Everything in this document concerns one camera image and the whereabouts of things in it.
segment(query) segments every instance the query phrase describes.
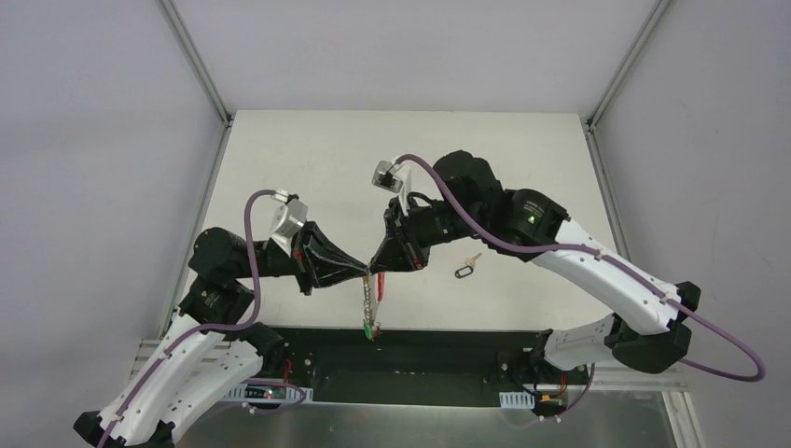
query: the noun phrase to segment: white tabletop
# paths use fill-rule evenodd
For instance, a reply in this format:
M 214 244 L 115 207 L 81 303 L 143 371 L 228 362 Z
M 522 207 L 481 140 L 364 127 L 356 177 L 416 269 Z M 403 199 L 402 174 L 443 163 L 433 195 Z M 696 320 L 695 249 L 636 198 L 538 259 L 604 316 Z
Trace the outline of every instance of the white tabletop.
M 457 149 L 489 161 L 504 188 L 547 194 L 614 247 L 579 117 L 572 114 L 240 111 L 203 227 L 243 236 L 250 194 L 286 189 L 299 194 L 308 219 L 331 242 L 368 262 L 382 241 L 382 213 L 393 196 L 370 184 L 377 162 L 413 153 L 433 163 Z M 439 197 L 416 165 L 412 190 Z M 257 202 L 256 239 L 267 238 L 276 205 L 265 198 Z M 456 279 L 453 272 L 478 252 L 483 256 L 475 272 Z M 609 313 L 558 275 L 470 239 L 433 247 L 426 269 L 389 273 L 385 285 L 377 318 L 385 330 L 565 329 Z M 259 320 L 269 325 L 362 328 L 359 279 L 314 289 L 310 297 L 299 294 L 293 278 L 265 278 L 261 286 Z

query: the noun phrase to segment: gray floor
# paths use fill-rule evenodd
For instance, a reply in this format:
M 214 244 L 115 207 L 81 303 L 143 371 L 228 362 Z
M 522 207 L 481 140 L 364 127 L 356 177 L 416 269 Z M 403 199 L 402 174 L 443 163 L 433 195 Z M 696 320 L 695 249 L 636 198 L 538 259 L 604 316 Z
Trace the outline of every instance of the gray floor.
M 593 392 L 559 425 L 520 428 L 533 418 L 523 410 L 421 406 L 318 404 L 270 416 L 233 408 L 196 424 L 177 448 L 675 446 L 655 392 Z

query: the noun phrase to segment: black key ring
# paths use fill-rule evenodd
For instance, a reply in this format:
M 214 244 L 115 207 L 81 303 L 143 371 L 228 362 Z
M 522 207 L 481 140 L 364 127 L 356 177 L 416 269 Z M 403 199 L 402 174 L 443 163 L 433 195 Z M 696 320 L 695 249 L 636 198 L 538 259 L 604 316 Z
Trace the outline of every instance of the black key ring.
M 457 269 L 454 274 L 456 275 L 456 278 L 465 278 L 468 275 L 471 275 L 473 271 L 474 269 L 472 269 L 472 266 L 464 266 L 463 268 Z

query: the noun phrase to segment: keychain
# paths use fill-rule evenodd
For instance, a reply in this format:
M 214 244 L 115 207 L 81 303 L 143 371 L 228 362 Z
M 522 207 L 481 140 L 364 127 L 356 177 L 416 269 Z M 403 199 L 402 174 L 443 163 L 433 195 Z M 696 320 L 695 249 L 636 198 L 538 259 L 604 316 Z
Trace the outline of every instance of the keychain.
M 457 269 L 456 272 L 454 273 L 456 275 L 456 278 L 465 278 L 468 275 L 471 275 L 475 271 L 475 260 L 477 260 L 481 255 L 483 255 L 483 253 L 478 252 L 478 254 L 475 257 L 471 259 L 466 259 L 465 266 Z

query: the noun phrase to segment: white wall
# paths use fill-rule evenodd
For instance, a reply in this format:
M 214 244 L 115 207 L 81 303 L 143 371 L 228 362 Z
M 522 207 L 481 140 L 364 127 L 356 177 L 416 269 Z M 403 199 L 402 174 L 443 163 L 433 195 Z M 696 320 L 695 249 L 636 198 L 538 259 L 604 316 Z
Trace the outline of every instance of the white wall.
M 791 3 L 680 1 L 599 129 L 636 262 L 703 288 L 701 313 L 769 375 L 691 371 L 709 446 L 786 446 L 791 416 Z M 690 358 L 752 371 L 697 326 Z
M 154 1 L 0 6 L 0 445 L 126 383 L 187 247 L 219 121 Z
M 178 0 L 229 108 L 589 115 L 656 0 Z

